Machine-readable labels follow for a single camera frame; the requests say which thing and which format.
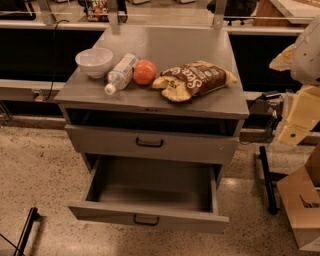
plastic bottle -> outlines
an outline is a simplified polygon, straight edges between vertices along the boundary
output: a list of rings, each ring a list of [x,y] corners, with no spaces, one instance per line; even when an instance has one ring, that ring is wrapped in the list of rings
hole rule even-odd
[[[127,53],[121,61],[108,73],[108,84],[104,91],[108,95],[127,87],[133,76],[133,68],[139,61],[139,57],[134,53]]]

bottle cap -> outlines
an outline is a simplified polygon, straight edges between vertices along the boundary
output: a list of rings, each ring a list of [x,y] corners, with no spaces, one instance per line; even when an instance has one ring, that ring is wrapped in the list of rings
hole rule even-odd
[[[104,88],[104,91],[108,95],[112,95],[116,91],[116,87],[113,84],[107,84],[106,87]]]

terrazzo floor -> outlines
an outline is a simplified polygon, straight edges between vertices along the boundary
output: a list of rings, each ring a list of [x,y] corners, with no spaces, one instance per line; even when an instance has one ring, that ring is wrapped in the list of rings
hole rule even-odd
[[[61,119],[15,117],[0,129],[0,233],[16,244],[31,207],[34,223],[26,256],[82,255],[319,255],[299,251],[280,206],[267,211],[259,176],[260,144],[239,145],[218,187],[219,213],[229,216],[223,234],[78,221],[68,201],[79,200],[89,174]],[[291,172],[313,146],[278,152],[266,145],[270,169]],[[0,237],[0,255],[13,255]]]

open drawer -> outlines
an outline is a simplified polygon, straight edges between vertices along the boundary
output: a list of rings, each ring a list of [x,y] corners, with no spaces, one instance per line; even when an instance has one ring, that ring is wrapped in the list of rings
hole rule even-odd
[[[228,164],[237,137],[67,125],[77,152]]]
[[[79,220],[222,233],[214,166],[100,156],[82,201],[69,208]]]

cardboard box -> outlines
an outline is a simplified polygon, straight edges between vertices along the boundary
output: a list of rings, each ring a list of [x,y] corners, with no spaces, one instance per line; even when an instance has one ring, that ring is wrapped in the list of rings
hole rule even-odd
[[[277,183],[298,247],[320,252],[320,143],[307,163]]]

